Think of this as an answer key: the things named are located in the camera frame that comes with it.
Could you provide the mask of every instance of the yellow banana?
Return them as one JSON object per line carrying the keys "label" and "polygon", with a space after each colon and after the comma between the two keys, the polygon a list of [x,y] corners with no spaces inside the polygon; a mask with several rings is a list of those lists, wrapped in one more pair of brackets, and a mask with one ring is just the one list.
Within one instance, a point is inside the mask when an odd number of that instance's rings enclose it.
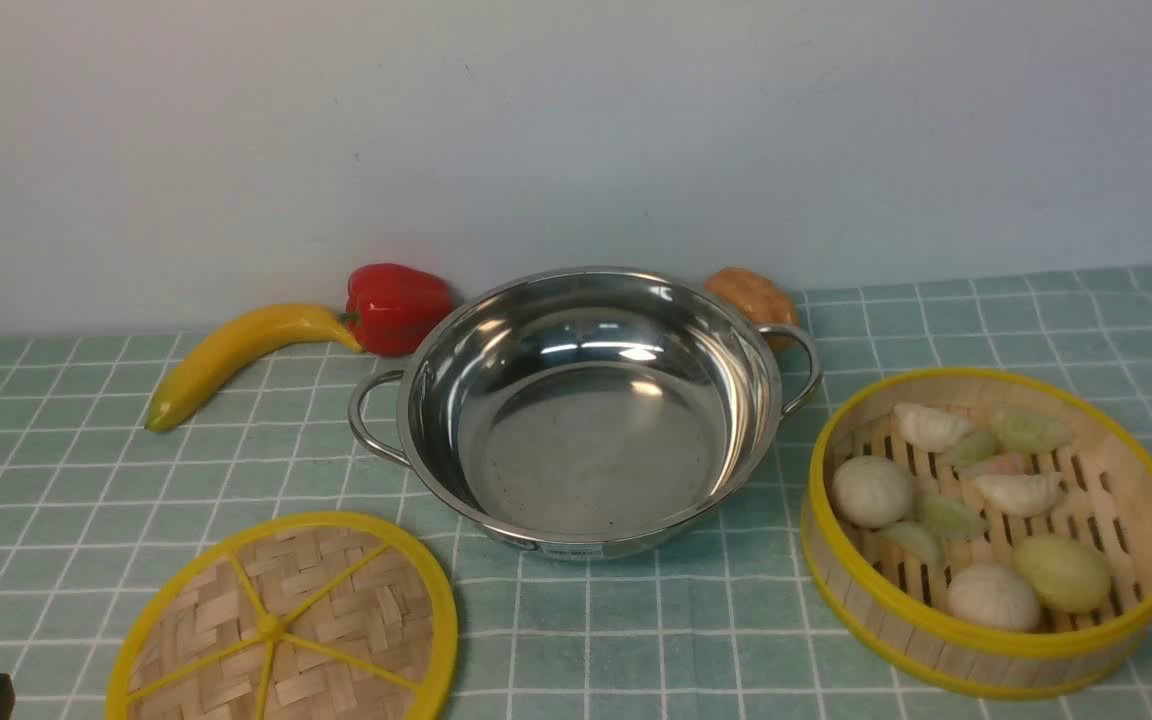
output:
{"label": "yellow banana", "polygon": [[362,346],[338,314],[321,305],[270,305],[240,314],[204,338],[159,382],[150,399],[145,429],[161,433],[194,415],[238,370],[279,347],[329,342],[362,353]]}

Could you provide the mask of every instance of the dumpling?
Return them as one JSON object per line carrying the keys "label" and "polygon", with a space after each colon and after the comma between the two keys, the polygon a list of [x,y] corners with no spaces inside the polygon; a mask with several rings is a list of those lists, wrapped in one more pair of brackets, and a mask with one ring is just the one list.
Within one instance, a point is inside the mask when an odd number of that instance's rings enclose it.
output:
{"label": "dumpling", "polygon": [[1025,457],[1018,452],[986,457],[977,464],[957,470],[958,477],[970,480],[978,475],[1021,475],[1025,471]]}
{"label": "dumpling", "polygon": [[1060,480],[1061,473],[978,475],[972,484],[984,500],[1000,511],[1032,518],[1051,510],[1064,497]]}
{"label": "dumpling", "polygon": [[852,457],[833,473],[833,505],[861,528],[895,523],[914,508],[914,475],[886,457]]}
{"label": "dumpling", "polygon": [[897,402],[892,412],[901,437],[920,450],[946,452],[975,430],[972,420],[964,416],[914,402]]}
{"label": "dumpling", "polygon": [[950,615],[996,630],[1028,632],[1043,620],[1034,590],[1001,564],[972,564],[955,575],[946,602]]}
{"label": "dumpling", "polygon": [[975,465],[998,450],[998,440],[986,429],[972,430],[945,453],[945,461],[952,468]]}
{"label": "dumpling", "polygon": [[1074,430],[1047,415],[1006,407],[993,415],[993,432],[1007,450],[1037,455],[1052,452],[1074,439]]}

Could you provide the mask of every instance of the white grid line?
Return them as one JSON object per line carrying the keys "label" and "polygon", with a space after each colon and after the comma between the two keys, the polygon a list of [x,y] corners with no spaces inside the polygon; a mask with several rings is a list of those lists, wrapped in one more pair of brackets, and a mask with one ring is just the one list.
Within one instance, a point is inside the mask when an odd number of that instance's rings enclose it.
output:
{"label": "white grid line", "polygon": [[[177,338],[175,338],[175,341],[172,343],[173,351],[175,350],[175,347],[177,347],[177,344],[180,342],[180,338],[182,338],[182,336],[177,335]],[[172,351],[168,351],[168,357],[169,358],[172,357]],[[161,370],[161,372],[159,374],[159,382],[161,381],[161,379],[164,379],[166,377],[166,374],[168,374],[168,367],[170,367],[170,366],[172,366],[172,361],[167,359],[167,361],[164,362],[162,370]],[[129,434],[129,437],[127,438],[127,442],[123,444],[123,449],[118,454],[118,461],[119,462],[122,462],[123,458],[127,457],[127,452],[129,450],[129,448],[132,447],[132,439],[135,437],[136,437],[136,434]],[[180,447],[177,447],[177,455],[175,455],[175,460],[176,461],[180,460],[180,454],[182,454],[182,452],[184,452],[185,444],[188,444],[188,442],[189,442],[189,429],[185,429],[184,430],[184,437],[180,438]],[[118,468],[115,467],[115,469],[113,471],[111,471],[111,473],[109,473],[109,483],[114,482],[114,475],[116,475],[116,473],[118,473]],[[127,559],[127,566],[126,566],[126,568],[123,568],[123,574],[120,575],[120,577],[118,579],[118,589],[116,589],[116,591],[114,593],[114,597],[111,598],[111,600],[109,600],[109,607],[106,607],[106,609],[105,609],[105,616],[101,617],[100,629],[97,630],[96,637],[104,637],[105,630],[109,629],[109,619],[114,616],[114,607],[118,606],[118,598],[120,596],[122,596],[123,588],[127,588],[127,578],[131,577],[132,568],[136,566],[136,560],[137,560],[137,558],[141,556],[141,551],[143,548],[142,544],[145,541],[145,538],[146,538],[147,533],[150,533],[150,528],[154,524],[154,516],[157,515],[157,511],[159,511],[159,506],[160,506],[160,502],[162,502],[162,497],[166,495],[166,492],[168,492],[168,487],[172,484],[172,477],[173,477],[174,473],[175,473],[175,462],[173,462],[173,467],[168,471],[168,477],[166,477],[166,479],[162,480],[162,487],[159,488],[159,495],[157,495],[154,502],[150,507],[150,514],[145,518],[145,525],[143,525],[143,528],[141,529],[141,536],[138,536],[136,538],[136,550],[134,550],[132,553],[131,553],[131,555],[129,555],[128,559]],[[109,484],[106,484],[105,492],[109,492]],[[94,516],[94,515],[96,515],[96,511],[92,511],[92,516]],[[91,528],[91,525],[88,524],[88,528],[84,528],[83,532],[86,532],[90,528]],[[79,688],[82,688],[83,676],[88,674],[88,669],[90,669],[90,667],[91,667],[92,657],[96,657],[96,649],[97,649],[97,646],[93,644],[93,646],[91,647],[91,650],[88,651],[86,659],[83,659],[83,665],[82,665],[81,669],[78,669],[78,674],[77,674],[76,679],[74,679],[73,688],[70,688],[70,691],[69,691],[70,698],[69,698],[68,702],[65,702],[65,710],[61,711],[61,717],[68,717],[69,715],[69,707],[73,706],[73,696],[76,696],[76,694],[78,694]]]}
{"label": "white grid line", "polygon": [[[69,357],[73,357],[74,351],[76,351],[76,350],[78,350],[78,343],[74,343],[74,348],[70,348]],[[60,382],[60,373],[56,373],[56,377],[52,378],[51,386],[47,389],[47,395],[51,395],[51,392],[56,388],[56,384],[59,384],[59,382]],[[17,438],[17,442],[15,442],[15,445],[12,447],[12,452],[9,452],[8,457],[13,457],[15,454],[17,454],[17,452],[20,452],[20,446],[24,445],[24,438],[26,438],[26,433],[29,432],[30,429],[33,427],[33,424],[38,420],[38,416],[41,415],[41,409],[44,409],[44,407],[46,407],[46,404],[47,404],[47,401],[44,400],[44,401],[40,402],[40,404],[38,404],[37,409],[35,409],[33,415],[31,416],[31,418],[29,418],[29,422],[26,424],[26,429],[24,429],[23,433],[20,433],[20,438]],[[78,439],[77,434],[74,434],[74,441],[77,441],[77,439]],[[69,448],[67,448],[67,450],[65,450],[65,455],[69,455],[69,449],[70,448],[73,448],[73,445],[70,445]],[[0,470],[0,480],[3,478],[5,471],[6,470]],[[47,482],[47,488],[51,488],[51,483],[55,482],[56,475],[59,475],[59,469],[54,473],[51,475],[50,482]],[[32,509],[29,513],[29,518],[26,521],[24,521],[24,525],[22,525],[20,528],[20,532],[17,533],[17,540],[15,541],[15,544],[20,545],[21,543],[24,541],[24,538],[26,538],[26,535],[29,533],[29,528],[32,526],[33,520],[37,518],[37,516],[38,516],[38,509],[37,509],[37,507],[35,507],[35,509]],[[8,551],[8,556],[6,556],[5,560],[3,560],[3,566],[1,566],[1,568],[0,568],[0,583],[3,582],[3,576],[8,573],[8,566],[12,564],[12,560],[13,560],[13,558],[15,558],[15,552],[17,552],[17,551],[15,551],[15,550]],[[38,621],[41,622],[41,615],[38,616]],[[24,655],[24,650],[22,650],[22,651],[18,652],[18,654],[17,654],[17,661],[15,661],[15,664],[13,666],[18,665],[20,658],[22,655]]]}

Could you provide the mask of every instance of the white dumpling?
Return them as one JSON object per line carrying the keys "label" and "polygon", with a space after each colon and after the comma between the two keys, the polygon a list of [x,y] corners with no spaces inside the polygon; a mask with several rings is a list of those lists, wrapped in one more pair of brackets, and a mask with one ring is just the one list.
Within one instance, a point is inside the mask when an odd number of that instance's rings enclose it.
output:
{"label": "white dumpling", "polygon": [[897,402],[892,412],[896,415],[896,429],[900,429],[901,437],[919,450],[946,452],[975,430],[972,420],[963,415],[947,414],[914,402]]}
{"label": "white dumpling", "polygon": [[886,457],[852,457],[833,475],[833,503],[861,528],[882,528],[914,508],[914,475]]}
{"label": "white dumpling", "polygon": [[972,484],[984,500],[1000,511],[1032,518],[1060,502],[1064,495],[1060,480],[1061,473],[977,475]]}
{"label": "white dumpling", "polygon": [[946,601],[950,615],[996,630],[1028,632],[1043,620],[1034,590],[1001,564],[972,564],[955,575]]}

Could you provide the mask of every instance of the woven bamboo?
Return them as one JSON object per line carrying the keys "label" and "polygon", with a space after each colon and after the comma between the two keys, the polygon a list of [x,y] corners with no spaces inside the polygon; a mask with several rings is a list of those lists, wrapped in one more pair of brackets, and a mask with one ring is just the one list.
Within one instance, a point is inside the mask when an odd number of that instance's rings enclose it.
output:
{"label": "woven bamboo", "polygon": [[[285,634],[260,703],[273,637],[265,612],[282,619]],[[433,634],[429,590],[403,553],[355,529],[294,528],[244,544],[180,589],[132,662],[128,715],[397,720],[429,668]]]}
{"label": "woven bamboo", "polygon": [[[1029,471],[1064,476],[1064,500],[1051,515],[1020,520],[984,505],[937,456],[905,442],[890,410],[918,402],[965,415],[984,427],[1002,407],[1025,407],[1074,429],[1073,444],[1029,457]],[[972,541],[947,543],[947,566],[881,541],[838,518],[827,478],[851,456],[879,455],[909,465],[919,492],[938,493],[980,513],[990,529]],[[881,655],[929,682],[993,697],[1046,697],[1111,674],[1152,619],[1152,460],[1114,420],[1041,382],[988,370],[911,373],[852,397],[824,430],[813,455],[803,511],[808,560],[826,601]],[[1046,612],[1039,632],[967,626],[946,611],[955,573],[973,562],[1009,564],[1030,536],[1059,535],[1091,544],[1111,562],[1111,597],[1083,615]]]}

